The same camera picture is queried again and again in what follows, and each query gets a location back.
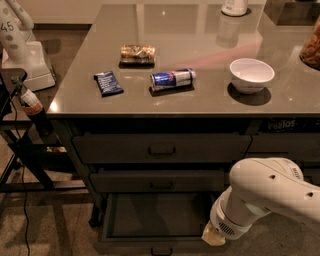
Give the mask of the white robot base number 45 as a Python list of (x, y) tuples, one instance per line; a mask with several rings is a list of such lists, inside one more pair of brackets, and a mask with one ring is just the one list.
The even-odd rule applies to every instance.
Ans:
[(0, 0), (0, 42), (2, 69), (23, 69), (25, 85), (32, 91), (56, 83), (52, 64), (40, 41), (33, 34), (34, 23), (17, 0)]

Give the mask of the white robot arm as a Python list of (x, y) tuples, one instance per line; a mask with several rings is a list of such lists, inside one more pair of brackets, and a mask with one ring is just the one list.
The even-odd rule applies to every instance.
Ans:
[(320, 187), (304, 180), (286, 158), (246, 158), (229, 173), (229, 187), (214, 201), (202, 240), (222, 246), (237, 240), (271, 213), (320, 231)]

